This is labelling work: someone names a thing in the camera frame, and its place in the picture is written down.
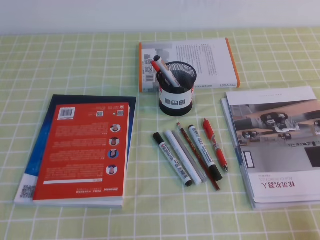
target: marker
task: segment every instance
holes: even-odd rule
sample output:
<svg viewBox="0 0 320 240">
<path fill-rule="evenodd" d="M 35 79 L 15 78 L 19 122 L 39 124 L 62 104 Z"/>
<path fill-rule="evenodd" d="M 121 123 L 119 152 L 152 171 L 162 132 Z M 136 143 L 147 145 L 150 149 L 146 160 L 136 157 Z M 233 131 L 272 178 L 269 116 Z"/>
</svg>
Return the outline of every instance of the marker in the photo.
<svg viewBox="0 0 320 240">
<path fill-rule="evenodd" d="M 172 87 L 172 85 L 168 82 L 168 80 L 162 76 L 162 72 L 155 61 L 151 61 L 151 65 L 154 68 L 154 70 L 161 76 L 160 79 L 157 78 L 160 86 L 163 88 L 164 85 L 167 85 L 168 88 Z"/>
<path fill-rule="evenodd" d="M 221 148 L 219 147 L 218 143 L 216 142 L 215 133 L 210 125 L 210 122 L 207 119 L 204 119 L 203 128 L 204 128 L 204 131 L 205 131 L 208 139 L 213 142 L 213 147 L 215 150 L 216 158 L 218 159 L 220 166 L 228 173 L 229 169 L 228 169 L 227 161 L 225 159 L 225 156 L 224 156 Z"/>
<path fill-rule="evenodd" d="M 152 65 L 152 67 L 154 68 L 154 70 L 157 72 L 157 73 L 161 73 L 161 70 L 160 70 L 160 68 L 158 67 L 158 65 L 156 64 L 156 62 L 155 61 L 151 61 L 151 65 Z"/>
<path fill-rule="evenodd" d="M 184 145 L 184 142 L 179 137 L 178 133 L 176 131 L 172 131 L 172 134 L 175 137 L 175 139 L 178 142 L 178 144 L 180 145 L 180 147 L 182 148 L 182 150 L 183 150 L 184 154 L 186 155 L 186 157 L 189 159 L 189 162 L 193 166 L 195 172 L 198 174 L 198 176 L 201 179 L 201 181 L 203 183 L 205 183 L 208 180 L 206 175 L 204 174 L 204 172 L 201 169 L 198 168 L 198 165 L 196 164 L 194 158 L 191 156 L 190 152 L 188 151 L 188 149 Z"/>
<path fill-rule="evenodd" d="M 194 184 L 195 185 L 201 184 L 202 181 L 201 181 L 199 175 L 197 174 L 196 170 L 194 169 L 194 167 L 190 163 L 190 161 L 187 158 L 186 154 L 184 153 L 184 151 L 180 147 L 180 145 L 177 142 L 175 136 L 172 134 L 172 132 L 170 130 L 165 131 L 164 134 L 168 138 L 168 140 L 171 143 L 171 145 L 172 145 L 174 151 L 176 152 L 176 154 L 179 156 L 183 166 L 185 167 L 185 169 L 189 173 L 189 175 L 190 175 L 191 179 L 193 180 Z"/>
<path fill-rule="evenodd" d="M 220 190 L 219 185 L 217 184 L 216 180 L 214 180 L 214 178 L 212 177 L 212 175 L 209 172 L 209 168 L 207 168 L 205 161 L 202 159 L 201 155 L 198 153 L 195 145 L 192 143 L 191 139 L 188 137 L 186 131 L 181 127 L 180 122 L 177 123 L 178 128 L 180 129 L 182 135 L 184 136 L 185 140 L 188 142 L 190 148 L 192 149 L 192 152 L 194 153 L 194 155 L 196 156 L 196 158 L 198 159 L 202 169 L 205 171 L 207 177 L 210 179 L 214 189 L 216 191 Z"/>
<path fill-rule="evenodd" d="M 161 137 L 160 133 L 156 132 L 155 134 L 153 134 L 153 138 L 159 144 L 159 148 L 164 153 L 165 157 L 169 160 L 169 162 L 171 163 L 172 167 L 174 168 L 176 173 L 179 175 L 179 177 L 183 181 L 184 185 L 186 185 L 187 187 L 190 187 L 192 185 L 191 178 L 186 173 L 184 168 L 180 165 L 178 160 L 173 156 L 173 154 L 171 153 L 171 151 L 168 148 L 167 144 L 165 143 L 165 141 Z"/>
<path fill-rule="evenodd" d="M 153 58 L 153 60 L 155 61 L 157 66 L 160 68 L 162 74 L 165 76 L 165 78 L 174 88 L 181 87 L 180 83 L 178 82 L 174 74 L 169 70 L 168 66 L 165 64 L 165 62 L 162 60 L 162 58 L 159 55 L 156 55 Z"/>
<path fill-rule="evenodd" d="M 210 170 L 212 177 L 214 178 L 214 180 L 220 181 L 222 179 L 222 176 L 221 176 L 217 166 L 215 165 L 214 161 L 210 157 L 210 155 L 204 145 L 204 142 L 202 141 L 200 134 L 197 131 L 197 129 L 195 128 L 195 126 L 190 125 L 189 132 L 190 132 L 191 137 L 193 138 L 193 141 L 195 142 L 196 146 L 200 150 L 200 152 L 205 160 L 205 163 Z"/>
</svg>

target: black mesh pen holder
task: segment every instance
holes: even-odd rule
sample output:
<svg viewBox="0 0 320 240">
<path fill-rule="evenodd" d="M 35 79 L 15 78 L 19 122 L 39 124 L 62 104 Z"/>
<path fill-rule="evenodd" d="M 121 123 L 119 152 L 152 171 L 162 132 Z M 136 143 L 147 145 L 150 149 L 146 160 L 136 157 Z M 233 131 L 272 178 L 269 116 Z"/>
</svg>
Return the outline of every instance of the black mesh pen holder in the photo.
<svg viewBox="0 0 320 240">
<path fill-rule="evenodd" d="M 181 61 L 168 62 L 166 65 L 181 86 L 173 87 L 158 72 L 156 78 L 160 85 L 159 106 L 165 114 L 180 117 L 189 113 L 193 107 L 197 72 L 191 65 Z"/>
</svg>

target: orange book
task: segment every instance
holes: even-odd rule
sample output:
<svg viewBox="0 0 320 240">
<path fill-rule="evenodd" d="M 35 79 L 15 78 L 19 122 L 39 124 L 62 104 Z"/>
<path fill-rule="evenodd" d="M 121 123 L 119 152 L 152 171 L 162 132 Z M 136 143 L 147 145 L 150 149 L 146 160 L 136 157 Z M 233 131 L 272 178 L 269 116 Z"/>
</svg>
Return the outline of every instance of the orange book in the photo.
<svg viewBox="0 0 320 240">
<path fill-rule="evenodd" d="M 58 105 L 33 200 L 123 201 L 129 104 Z"/>
</svg>

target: label on pen holder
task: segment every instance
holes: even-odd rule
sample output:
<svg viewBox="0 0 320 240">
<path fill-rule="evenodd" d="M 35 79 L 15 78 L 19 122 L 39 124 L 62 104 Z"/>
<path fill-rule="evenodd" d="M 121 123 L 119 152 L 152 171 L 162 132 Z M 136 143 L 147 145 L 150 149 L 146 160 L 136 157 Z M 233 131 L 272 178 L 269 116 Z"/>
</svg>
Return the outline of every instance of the label on pen holder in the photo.
<svg viewBox="0 0 320 240">
<path fill-rule="evenodd" d="M 194 87 L 181 94 L 169 93 L 159 87 L 159 97 L 161 103 L 170 109 L 184 109 L 192 103 L 194 96 Z"/>
</svg>

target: blue book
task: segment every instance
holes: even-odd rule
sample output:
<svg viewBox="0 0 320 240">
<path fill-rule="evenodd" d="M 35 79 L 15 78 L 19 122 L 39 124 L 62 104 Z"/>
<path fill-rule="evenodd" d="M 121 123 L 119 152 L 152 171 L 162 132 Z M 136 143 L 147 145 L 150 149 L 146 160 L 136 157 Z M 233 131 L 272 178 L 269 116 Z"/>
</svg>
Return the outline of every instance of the blue book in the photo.
<svg viewBox="0 0 320 240">
<path fill-rule="evenodd" d="M 17 194 L 14 202 L 16 204 L 34 205 L 33 196 L 38 181 L 43 156 L 45 153 L 48 136 L 51 130 L 54 114 L 58 105 L 67 104 L 97 104 L 97 103 L 128 103 L 130 107 L 129 112 L 129 127 L 128 127 L 128 146 L 127 146 L 127 159 L 129 160 L 131 138 L 134 128 L 134 119 L 136 112 L 137 98 L 133 96 L 83 96 L 83 95 L 53 95 L 48 111 L 44 118 L 38 138 L 33 147 L 29 162 L 26 166 L 22 176 Z M 88 206 L 104 206 L 100 202 L 89 202 Z"/>
</svg>

